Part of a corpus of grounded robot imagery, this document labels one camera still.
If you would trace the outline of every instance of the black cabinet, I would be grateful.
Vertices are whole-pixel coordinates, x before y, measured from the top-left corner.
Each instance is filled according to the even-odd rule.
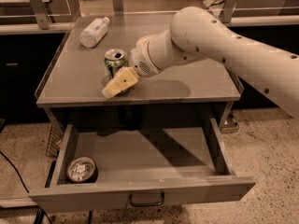
[[[48,120],[35,91],[64,34],[0,36],[0,118],[8,122]]]

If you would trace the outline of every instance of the can top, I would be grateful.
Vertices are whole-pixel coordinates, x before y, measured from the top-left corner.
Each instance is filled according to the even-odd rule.
[[[105,53],[105,58],[111,61],[117,61],[125,57],[125,52],[122,49],[109,49]]]

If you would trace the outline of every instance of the can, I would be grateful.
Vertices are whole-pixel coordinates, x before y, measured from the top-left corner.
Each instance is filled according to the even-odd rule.
[[[110,78],[124,66],[128,66],[126,53],[122,49],[110,49],[105,53],[105,65]]]

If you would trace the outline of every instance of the white bottle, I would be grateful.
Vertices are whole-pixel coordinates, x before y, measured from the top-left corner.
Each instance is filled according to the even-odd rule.
[[[107,33],[109,18],[95,19],[80,34],[80,42],[86,48],[93,48]]]

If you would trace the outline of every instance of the floor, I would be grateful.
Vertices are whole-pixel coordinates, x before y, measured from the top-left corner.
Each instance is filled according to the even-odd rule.
[[[201,6],[203,0],[123,0],[131,11],[176,10]],[[110,0],[80,0],[83,16],[110,13]],[[234,110],[237,133],[224,133],[228,156],[239,176],[253,176],[256,186],[240,201],[182,206],[93,211],[92,223],[199,224],[298,223],[299,120],[279,108]],[[0,150],[19,169],[28,189],[44,187],[54,158],[46,155],[49,123],[7,124]],[[26,197],[11,166],[0,156],[0,197]],[[48,213],[52,223],[87,223],[88,212]],[[36,209],[1,209],[0,224],[34,223]]]

